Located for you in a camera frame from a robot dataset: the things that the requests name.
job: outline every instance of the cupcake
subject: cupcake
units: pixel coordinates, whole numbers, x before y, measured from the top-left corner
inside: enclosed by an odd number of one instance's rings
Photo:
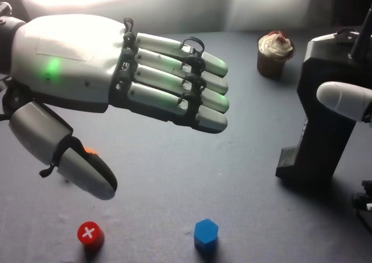
[[[281,31],[272,31],[257,41],[257,69],[262,76],[279,79],[284,64],[295,54],[294,43]]]

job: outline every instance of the white x mark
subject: white x mark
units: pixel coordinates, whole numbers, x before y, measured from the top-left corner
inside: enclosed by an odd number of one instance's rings
[[[85,234],[83,234],[83,237],[85,237],[85,236],[89,236],[89,238],[93,238],[93,236],[92,236],[92,232],[94,231],[94,228],[92,228],[91,230],[89,230],[87,227],[85,227]]]

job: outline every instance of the red button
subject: red button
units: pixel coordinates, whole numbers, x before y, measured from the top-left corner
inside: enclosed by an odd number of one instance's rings
[[[80,225],[77,231],[77,237],[86,248],[97,250],[105,241],[105,234],[99,226],[92,221],[87,221]]]

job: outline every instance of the cupcake wrapper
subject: cupcake wrapper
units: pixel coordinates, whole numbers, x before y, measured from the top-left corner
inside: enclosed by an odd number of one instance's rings
[[[257,69],[262,76],[278,80],[281,77],[285,62],[292,58],[295,54],[295,44],[289,40],[293,50],[290,51],[287,57],[280,59],[267,57],[266,55],[262,54],[258,48],[258,42],[263,36],[264,35],[260,36],[257,40]]]

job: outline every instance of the white frosting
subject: white frosting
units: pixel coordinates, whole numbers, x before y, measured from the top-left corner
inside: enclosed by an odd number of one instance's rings
[[[289,52],[293,49],[291,42],[288,38],[284,38],[285,43],[283,44],[278,41],[278,37],[278,34],[264,35],[261,37],[258,42],[260,52],[267,57],[281,58],[288,56]]]

